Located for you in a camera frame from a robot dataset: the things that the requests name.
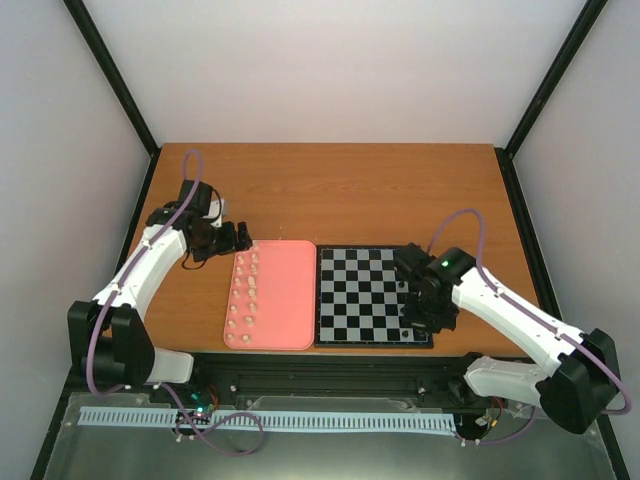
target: black and white checkered board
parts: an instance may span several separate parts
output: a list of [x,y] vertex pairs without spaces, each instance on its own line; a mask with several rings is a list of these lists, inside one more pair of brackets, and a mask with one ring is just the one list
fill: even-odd
[[318,346],[433,348],[433,338],[400,328],[407,287],[393,270],[395,247],[318,246]]

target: wooden table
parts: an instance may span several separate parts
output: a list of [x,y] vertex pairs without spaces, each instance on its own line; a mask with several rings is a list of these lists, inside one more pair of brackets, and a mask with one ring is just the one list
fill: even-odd
[[[254,239],[305,239],[315,244],[429,242],[450,213],[481,210],[487,221],[484,263],[530,301],[535,294],[491,145],[442,144],[165,144],[149,188],[133,245],[154,208],[175,200],[181,162],[189,148],[204,157],[203,181],[229,201],[234,222],[246,221]],[[190,178],[196,170],[192,159]],[[459,246],[474,254],[478,225],[463,216],[445,231],[439,254]],[[223,328],[231,281],[231,255],[201,270],[176,264],[154,297],[145,326],[158,347],[230,351]],[[479,318],[462,312],[454,332],[435,336],[435,348],[316,348],[305,353],[521,355],[513,343]]]

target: pink tray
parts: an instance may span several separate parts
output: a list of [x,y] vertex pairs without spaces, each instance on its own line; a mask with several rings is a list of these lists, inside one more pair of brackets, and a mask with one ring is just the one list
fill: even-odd
[[315,326],[315,284],[313,243],[254,241],[250,250],[235,256],[224,342],[242,350],[309,348]]

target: white wall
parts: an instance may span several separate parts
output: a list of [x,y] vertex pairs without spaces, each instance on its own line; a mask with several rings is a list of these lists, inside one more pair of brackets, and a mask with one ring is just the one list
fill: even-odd
[[113,273],[148,163],[60,1],[0,6],[0,476],[28,478],[67,375],[66,312]]
[[[640,3],[609,2],[516,156],[566,321],[613,336],[640,402]],[[640,477],[640,407],[612,418]]]
[[584,0],[87,0],[161,142],[503,146]]

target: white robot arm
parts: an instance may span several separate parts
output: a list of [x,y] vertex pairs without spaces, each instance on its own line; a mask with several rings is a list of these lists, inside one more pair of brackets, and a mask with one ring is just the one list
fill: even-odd
[[[132,386],[189,381],[193,357],[155,348],[147,335],[143,322],[151,299],[171,267],[185,254],[204,262],[214,255],[251,246],[246,224],[240,222],[236,232],[232,222],[222,221],[226,202],[220,197],[211,201],[215,190],[207,184],[198,184],[187,208],[182,214],[176,213],[192,186],[193,182],[185,180],[178,201],[151,214],[136,249],[111,282],[91,302],[75,302],[70,308],[67,320],[75,368],[83,371],[93,353],[93,372],[102,380]],[[174,223],[161,231],[174,214],[179,215]],[[110,327],[111,336],[100,336],[95,351],[90,352],[89,338],[105,305],[107,321],[101,330]]]
[[[453,330],[459,309],[464,309],[505,335],[535,362],[478,355],[464,374],[475,395],[542,407],[561,427],[582,433],[618,393],[600,369],[560,338],[580,344],[619,377],[615,345],[604,332],[596,329],[587,335],[546,314],[484,267],[483,275],[475,258],[458,248],[435,258],[409,244],[396,251],[394,263],[398,276],[409,284],[403,326],[430,333]],[[552,328],[532,321],[525,312],[534,312]]]

